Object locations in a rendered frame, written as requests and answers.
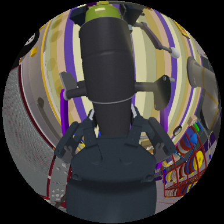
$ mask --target red rack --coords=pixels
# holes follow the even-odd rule
[[[192,152],[192,154],[191,154],[191,156],[190,156],[190,158],[189,158],[189,159],[191,159],[193,156],[195,156],[195,158],[196,158],[196,164],[197,164],[197,174],[196,174],[196,175],[192,176],[191,178],[188,178],[188,175],[187,175],[187,179],[186,179],[186,180],[183,180],[182,182],[179,183],[178,173],[177,173],[177,168],[180,167],[181,165],[183,165],[184,162],[181,163],[180,165],[176,166],[174,157],[173,157],[173,155],[172,155],[172,159],[173,159],[173,162],[174,162],[174,168],[172,168],[170,171],[168,171],[168,172],[166,172],[166,173],[163,173],[163,170],[162,170],[162,164],[161,164],[161,171],[162,171],[162,178],[163,178],[163,185],[164,185],[164,197],[180,197],[180,196],[182,196],[182,195],[180,195],[180,190],[179,190],[179,189],[180,189],[181,187],[183,187],[183,186],[188,186],[188,185],[191,185],[192,183],[198,181],[198,180],[201,178],[202,174],[203,174],[203,173],[205,172],[205,170],[207,169],[207,162],[206,162],[206,157],[205,157],[204,148],[203,148],[203,145],[201,144],[201,140],[199,139],[198,135],[197,135],[197,140],[198,140],[199,143],[200,143],[200,147],[198,148],[197,151],[194,151],[194,150],[193,150],[193,152]],[[197,153],[200,149],[202,149],[201,151],[202,151],[202,153],[203,153],[203,156],[204,156],[204,162],[205,162],[205,169],[203,169],[201,172],[199,172],[198,161],[197,161],[197,156],[196,156],[196,153]],[[168,188],[165,189],[164,174],[168,174],[168,173],[172,172],[173,170],[175,170],[175,172],[176,172],[176,177],[177,177],[176,180],[177,180],[177,183],[176,183],[176,184],[173,184],[172,186],[170,186],[170,187],[168,187]],[[177,190],[178,190],[176,196],[166,196],[166,195],[165,195],[165,191],[166,191],[166,190],[173,190],[173,189],[177,189]]]

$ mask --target perforated panel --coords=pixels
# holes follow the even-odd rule
[[[53,150],[34,128],[19,89],[19,68],[9,73],[3,97],[3,127],[11,156],[27,183],[46,196]]]

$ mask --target striped surface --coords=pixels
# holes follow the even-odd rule
[[[71,73],[77,82],[84,80],[78,37],[80,27],[69,19],[73,9],[53,18],[46,36],[44,65],[48,79],[46,91],[51,93],[49,96],[54,102],[52,111],[56,117],[60,114],[60,92],[63,89],[59,73],[62,71]],[[137,22],[145,22],[162,45],[175,47],[180,52],[180,57],[174,59],[167,51],[155,49],[146,33],[138,27],[133,27],[131,39],[137,82],[154,82],[164,74],[175,79],[175,82],[171,83],[171,99],[165,119],[168,123],[168,135],[174,144],[177,144],[188,129],[189,117],[196,113],[202,90],[192,88],[188,82],[187,58],[194,57],[201,64],[201,57],[190,33],[186,31],[190,39],[184,37],[171,18],[155,9],[153,11],[144,9],[143,13],[144,16],[140,16]],[[160,122],[160,113],[153,107],[152,92],[138,92],[133,97],[132,103],[144,118],[155,117]],[[69,100],[69,124],[74,121],[82,122],[92,108],[92,103],[85,96]],[[174,137],[172,133],[178,125],[183,129]]]

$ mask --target yellow-green cylinder top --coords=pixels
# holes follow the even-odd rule
[[[118,9],[112,5],[99,5],[86,11],[85,22],[98,17],[111,16],[121,19]]]

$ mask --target circular fisheye frame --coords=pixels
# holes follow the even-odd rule
[[[34,37],[35,37],[35,34],[26,42],[24,46],[30,44],[34,40]]]

